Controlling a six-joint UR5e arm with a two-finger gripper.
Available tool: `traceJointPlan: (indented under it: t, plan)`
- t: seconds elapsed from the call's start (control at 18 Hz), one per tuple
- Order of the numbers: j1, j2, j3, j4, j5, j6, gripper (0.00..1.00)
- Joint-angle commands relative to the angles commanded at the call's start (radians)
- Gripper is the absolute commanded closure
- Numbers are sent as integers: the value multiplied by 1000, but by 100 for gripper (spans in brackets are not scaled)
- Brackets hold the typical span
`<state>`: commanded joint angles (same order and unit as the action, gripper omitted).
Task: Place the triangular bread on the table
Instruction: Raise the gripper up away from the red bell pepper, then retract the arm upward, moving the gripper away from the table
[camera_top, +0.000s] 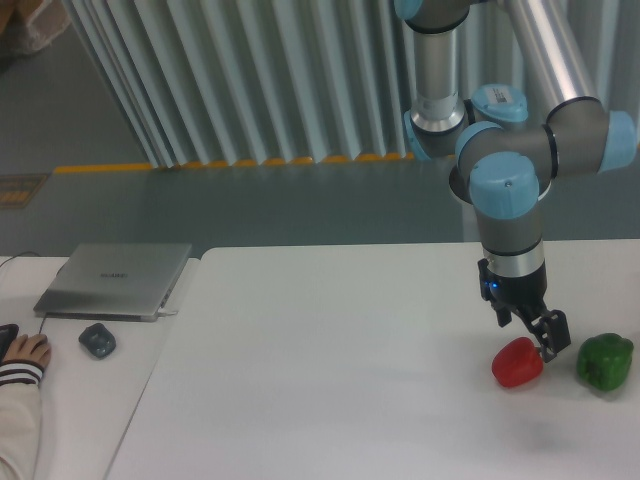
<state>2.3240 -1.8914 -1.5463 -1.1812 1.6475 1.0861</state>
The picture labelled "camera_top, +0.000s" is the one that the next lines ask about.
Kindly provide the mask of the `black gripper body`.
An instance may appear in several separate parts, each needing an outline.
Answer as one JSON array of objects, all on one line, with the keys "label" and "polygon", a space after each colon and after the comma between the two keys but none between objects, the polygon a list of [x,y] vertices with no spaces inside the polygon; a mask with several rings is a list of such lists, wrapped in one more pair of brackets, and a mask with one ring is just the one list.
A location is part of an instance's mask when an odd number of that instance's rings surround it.
[{"label": "black gripper body", "polygon": [[489,270],[489,262],[478,262],[480,295],[494,310],[507,309],[520,317],[540,317],[547,311],[544,295],[547,289],[546,264],[522,277],[505,277]]}]

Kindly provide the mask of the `white striped sleeve forearm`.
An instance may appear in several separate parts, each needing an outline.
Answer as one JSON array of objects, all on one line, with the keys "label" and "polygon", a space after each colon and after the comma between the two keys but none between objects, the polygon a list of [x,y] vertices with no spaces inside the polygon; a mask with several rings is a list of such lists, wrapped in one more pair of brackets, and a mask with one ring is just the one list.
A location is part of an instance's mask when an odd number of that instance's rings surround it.
[{"label": "white striped sleeve forearm", "polygon": [[1,478],[33,479],[39,449],[44,370],[35,362],[1,365]]}]

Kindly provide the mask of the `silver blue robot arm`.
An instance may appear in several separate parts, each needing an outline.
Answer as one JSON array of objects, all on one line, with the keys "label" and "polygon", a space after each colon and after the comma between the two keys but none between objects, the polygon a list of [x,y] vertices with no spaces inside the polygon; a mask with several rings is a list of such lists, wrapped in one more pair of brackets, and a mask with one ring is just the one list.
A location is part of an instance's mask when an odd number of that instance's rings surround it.
[{"label": "silver blue robot arm", "polygon": [[544,301],[539,201],[557,177],[628,166],[638,139],[627,113],[604,109],[558,3],[505,1],[502,8],[533,74],[544,123],[527,128],[525,103],[505,85],[459,97],[457,33],[470,2],[398,1],[396,14],[415,41],[416,96],[405,128],[418,158],[455,156],[450,187],[473,207],[483,248],[481,296],[500,325],[520,318],[550,361],[571,338],[565,314]]}]

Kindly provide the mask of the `person's hand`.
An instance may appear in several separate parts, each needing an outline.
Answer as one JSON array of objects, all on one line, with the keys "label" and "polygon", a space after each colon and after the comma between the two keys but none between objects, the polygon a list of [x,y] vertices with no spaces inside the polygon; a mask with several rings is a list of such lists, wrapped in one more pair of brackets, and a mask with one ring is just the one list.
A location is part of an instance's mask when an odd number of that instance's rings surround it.
[{"label": "person's hand", "polygon": [[2,363],[32,363],[45,371],[49,366],[51,356],[51,345],[46,335],[42,333],[33,336],[23,334],[11,342]]}]

